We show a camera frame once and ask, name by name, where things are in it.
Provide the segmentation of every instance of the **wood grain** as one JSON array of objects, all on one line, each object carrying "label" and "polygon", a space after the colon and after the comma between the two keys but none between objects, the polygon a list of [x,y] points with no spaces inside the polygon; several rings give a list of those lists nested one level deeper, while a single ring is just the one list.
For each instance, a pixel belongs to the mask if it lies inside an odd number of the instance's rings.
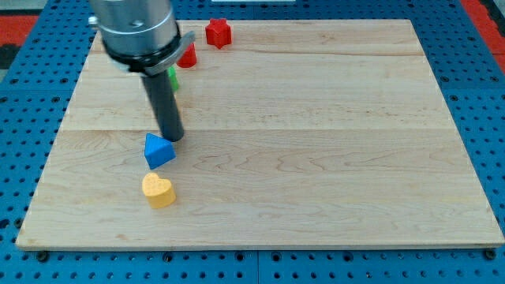
[{"label": "wood grain", "polygon": [[504,243],[409,21],[231,21],[178,69],[187,130],[152,210],[137,76],[95,40],[17,244],[26,250],[433,249]]}]

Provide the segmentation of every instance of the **red star block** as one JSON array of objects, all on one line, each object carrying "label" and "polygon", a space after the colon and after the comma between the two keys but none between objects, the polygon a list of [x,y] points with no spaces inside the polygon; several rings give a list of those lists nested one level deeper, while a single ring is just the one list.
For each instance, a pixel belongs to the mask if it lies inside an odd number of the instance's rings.
[{"label": "red star block", "polygon": [[207,44],[215,45],[221,49],[227,44],[231,44],[231,27],[226,23],[226,19],[211,19],[211,23],[205,27]]},{"label": "red star block", "polygon": [[196,51],[195,51],[195,43],[191,43],[191,45],[186,49],[181,59],[177,62],[177,65],[181,68],[189,68],[193,67],[196,64]]}]

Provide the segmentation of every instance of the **yellow heart block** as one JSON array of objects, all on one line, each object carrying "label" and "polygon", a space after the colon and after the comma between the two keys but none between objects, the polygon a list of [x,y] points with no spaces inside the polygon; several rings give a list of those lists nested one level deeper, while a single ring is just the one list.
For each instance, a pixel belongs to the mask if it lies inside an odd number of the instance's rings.
[{"label": "yellow heart block", "polygon": [[172,182],[160,178],[156,173],[145,175],[142,180],[142,191],[153,209],[168,206],[176,199]]}]

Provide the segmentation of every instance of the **blue prism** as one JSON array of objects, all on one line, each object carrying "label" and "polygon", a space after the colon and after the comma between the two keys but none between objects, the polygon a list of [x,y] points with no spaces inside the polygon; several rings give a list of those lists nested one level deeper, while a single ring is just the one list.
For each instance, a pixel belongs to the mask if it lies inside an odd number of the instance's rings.
[{"label": "blue prism", "polygon": [[158,166],[175,159],[175,150],[172,143],[154,134],[145,136],[145,159],[148,161],[149,168],[154,170]]}]

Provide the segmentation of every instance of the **colored shape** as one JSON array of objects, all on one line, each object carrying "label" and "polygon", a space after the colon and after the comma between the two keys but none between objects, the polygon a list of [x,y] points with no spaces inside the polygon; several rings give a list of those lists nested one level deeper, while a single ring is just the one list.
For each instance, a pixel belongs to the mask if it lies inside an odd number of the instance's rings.
[{"label": "colored shape", "polygon": [[145,136],[144,156],[148,161],[149,168],[154,170],[158,166],[175,159],[175,150],[170,141],[148,133]]},{"label": "colored shape", "polygon": [[211,23],[205,27],[207,44],[211,44],[221,49],[227,44],[231,44],[231,27],[226,19],[211,19]]},{"label": "colored shape", "polygon": [[179,82],[177,81],[177,74],[175,73],[175,68],[173,66],[168,69],[168,78],[170,79],[172,90],[176,92],[179,89]]},{"label": "colored shape", "polygon": [[149,205],[153,209],[168,206],[176,199],[172,182],[168,179],[160,178],[155,173],[145,175],[142,180],[142,192],[144,192]]},{"label": "colored shape", "polygon": [[186,49],[181,59],[177,62],[177,65],[181,68],[189,68],[193,67],[196,64],[196,51],[195,51],[195,43],[191,43],[191,45]]}]

